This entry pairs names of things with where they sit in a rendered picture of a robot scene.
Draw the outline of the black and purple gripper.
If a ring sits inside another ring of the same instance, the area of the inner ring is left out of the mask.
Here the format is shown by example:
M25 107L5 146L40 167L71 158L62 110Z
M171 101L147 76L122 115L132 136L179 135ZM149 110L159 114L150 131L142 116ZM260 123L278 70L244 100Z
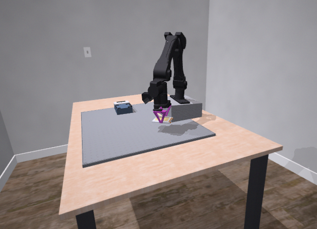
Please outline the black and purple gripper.
M170 107L171 107L171 103L170 103L170 100L167 100L167 93L163 93L163 95L160 94L160 105L154 104L154 109L153 109L153 113L155 114L155 116L157 117L160 123L163 123L164 117L168 115ZM163 110L163 108L168 108L168 109L167 111L165 111ZM163 114L161 120L157 113Z

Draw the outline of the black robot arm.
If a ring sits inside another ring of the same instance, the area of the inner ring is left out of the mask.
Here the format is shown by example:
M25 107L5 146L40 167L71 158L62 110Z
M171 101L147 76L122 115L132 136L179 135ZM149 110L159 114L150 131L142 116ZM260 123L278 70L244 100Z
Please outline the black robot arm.
M182 32L172 35L170 32L164 33L165 46L159 60L153 70L153 81L150 82L148 92L142 93L142 101L146 104L154 100L154 104L160 105L160 94L167 93L167 83L171 78L171 60L173 58L174 77L173 88L175 95L170 95L179 104L189 104L184 98L184 91L187 89L187 81L183 72L183 49L186 47L186 38Z

